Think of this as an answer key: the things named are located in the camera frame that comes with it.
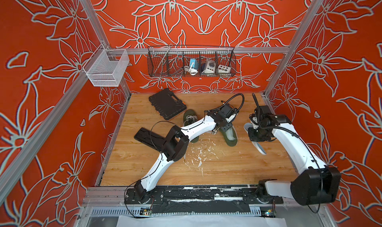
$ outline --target black case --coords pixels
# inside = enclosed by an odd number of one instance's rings
[[[149,101],[165,120],[170,120],[187,109],[184,102],[177,98],[168,88],[150,96]]]

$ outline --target wooden tabletop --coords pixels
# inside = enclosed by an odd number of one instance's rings
[[[123,123],[119,130],[101,186],[127,186],[142,178],[154,164],[159,153],[136,141],[134,135],[144,127],[151,129],[153,124],[164,120],[149,102],[152,94],[133,94]],[[227,100],[233,94],[176,94],[188,109],[194,109],[201,119],[203,111],[220,106],[221,100]],[[257,184],[263,179],[293,181],[297,175],[289,156],[278,140],[261,143],[267,152],[262,155],[251,143],[244,130],[250,122],[249,115],[254,113],[255,102],[251,94],[245,95],[245,103],[233,125],[238,143],[230,147],[225,143],[220,131],[217,134],[204,133],[197,143],[190,143],[186,158],[172,164],[163,174],[158,185],[220,185],[220,184]],[[256,94],[260,105],[264,101]],[[239,107],[241,97],[230,104]],[[183,113],[170,121],[183,126]],[[157,124],[153,132],[166,136],[173,125]]]

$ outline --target white wire basket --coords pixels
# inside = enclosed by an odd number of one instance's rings
[[[125,50],[119,60],[110,60],[106,51],[102,50],[92,67],[85,71],[93,86],[117,87],[129,64],[129,56]]]

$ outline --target red floral wallpaper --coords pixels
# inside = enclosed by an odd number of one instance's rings
[[[382,0],[324,0],[271,102],[342,173],[339,226],[382,225]]]
[[[79,0],[0,0],[0,174],[99,46]],[[73,224],[126,96],[88,81],[0,207],[1,226]]]
[[[0,174],[99,46],[79,0],[0,0]]]
[[[125,101],[121,88],[87,81],[0,207],[0,225],[73,225]]]
[[[312,0],[90,0],[114,48],[150,45],[288,46]],[[257,92],[265,89],[282,54],[238,55],[230,78],[147,75],[144,55],[132,55],[131,90]]]

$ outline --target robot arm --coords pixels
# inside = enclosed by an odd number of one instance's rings
[[[263,180],[256,194],[267,202],[272,196],[295,199],[300,205],[330,203],[335,201],[341,173],[328,167],[297,134],[285,115],[274,115],[268,106],[259,106],[250,116],[253,128],[248,131],[251,141],[263,142],[277,138],[293,161],[299,176],[293,182]]]
[[[228,102],[236,96],[243,97],[241,106],[238,109],[228,104]],[[159,148],[160,154],[147,174],[134,185],[136,194],[141,199],[147,196],[147,193],[155,188],[167,168],[184,156],[190,140],[207,131],[218,128],[226,131],[231,128],[232,121],[235,119],[243,104],[244,96],[242,94],[236,94],[224,102],[222,106],[208,110],[207,115],[197,122],[181,128],[173,126],[164,138],[163,144],[154,145],[153,143],[155,148]]]

